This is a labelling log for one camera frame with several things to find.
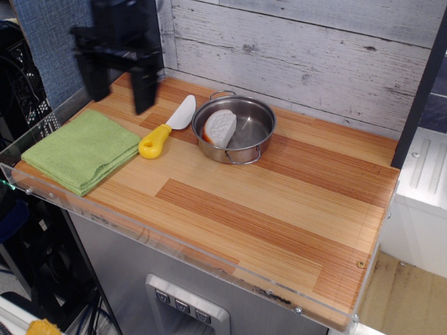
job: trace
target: bread slice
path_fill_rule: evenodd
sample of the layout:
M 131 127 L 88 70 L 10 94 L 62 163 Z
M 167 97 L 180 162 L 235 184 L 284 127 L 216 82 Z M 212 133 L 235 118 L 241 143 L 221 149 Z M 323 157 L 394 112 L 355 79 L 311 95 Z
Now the bread slice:
M 235 130 L 236 115 L 230 110 L 218 110 L 205 122 L 202 139 L 216 147 L 226 148 Z

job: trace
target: green microfiber cloth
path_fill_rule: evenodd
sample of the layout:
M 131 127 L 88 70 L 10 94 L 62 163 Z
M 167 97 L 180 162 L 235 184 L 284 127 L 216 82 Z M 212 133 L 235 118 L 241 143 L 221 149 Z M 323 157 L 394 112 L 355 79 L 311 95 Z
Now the green microfiber cloth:
M 22 160 L 83 196 L 138 152 L 140 138 L 87 110 L 26 150 Z

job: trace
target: white wood panel wall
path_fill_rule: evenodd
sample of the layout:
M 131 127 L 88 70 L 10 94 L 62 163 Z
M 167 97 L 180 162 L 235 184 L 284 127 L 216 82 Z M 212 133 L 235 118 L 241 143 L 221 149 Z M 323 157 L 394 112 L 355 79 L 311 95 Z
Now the white wood panel wall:
M 447 0 L 163 0 L 166 74 L 399 138 Z

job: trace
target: yellow object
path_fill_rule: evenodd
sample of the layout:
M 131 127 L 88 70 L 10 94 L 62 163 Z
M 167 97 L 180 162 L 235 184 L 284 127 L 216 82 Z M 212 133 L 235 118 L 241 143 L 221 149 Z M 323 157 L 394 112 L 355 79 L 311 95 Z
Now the yellow object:
M 29 324 L 26 335 L 61 335 L 61 331 L 56 325 L 47 319 L 36 320 Z
M 163 150 L 163 144 L 168 138 L 172 128 L 167 124 L 156 127 L 149 134 L 144 136 L 138 145 L 138 152 L 144 158 L 156 158 Z

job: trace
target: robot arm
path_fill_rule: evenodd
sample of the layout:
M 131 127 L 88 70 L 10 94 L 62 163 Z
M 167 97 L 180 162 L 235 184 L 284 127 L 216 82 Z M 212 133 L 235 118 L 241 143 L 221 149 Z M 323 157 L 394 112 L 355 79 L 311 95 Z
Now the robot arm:
M 149 39 L 149 13 L 142 0 L 91 0 L 94 27 L 73 27 L 75 58 L 89 95 L 109 93 L 108 69 L 130 72 L 135 112 L 155 104 L 160 47 Z

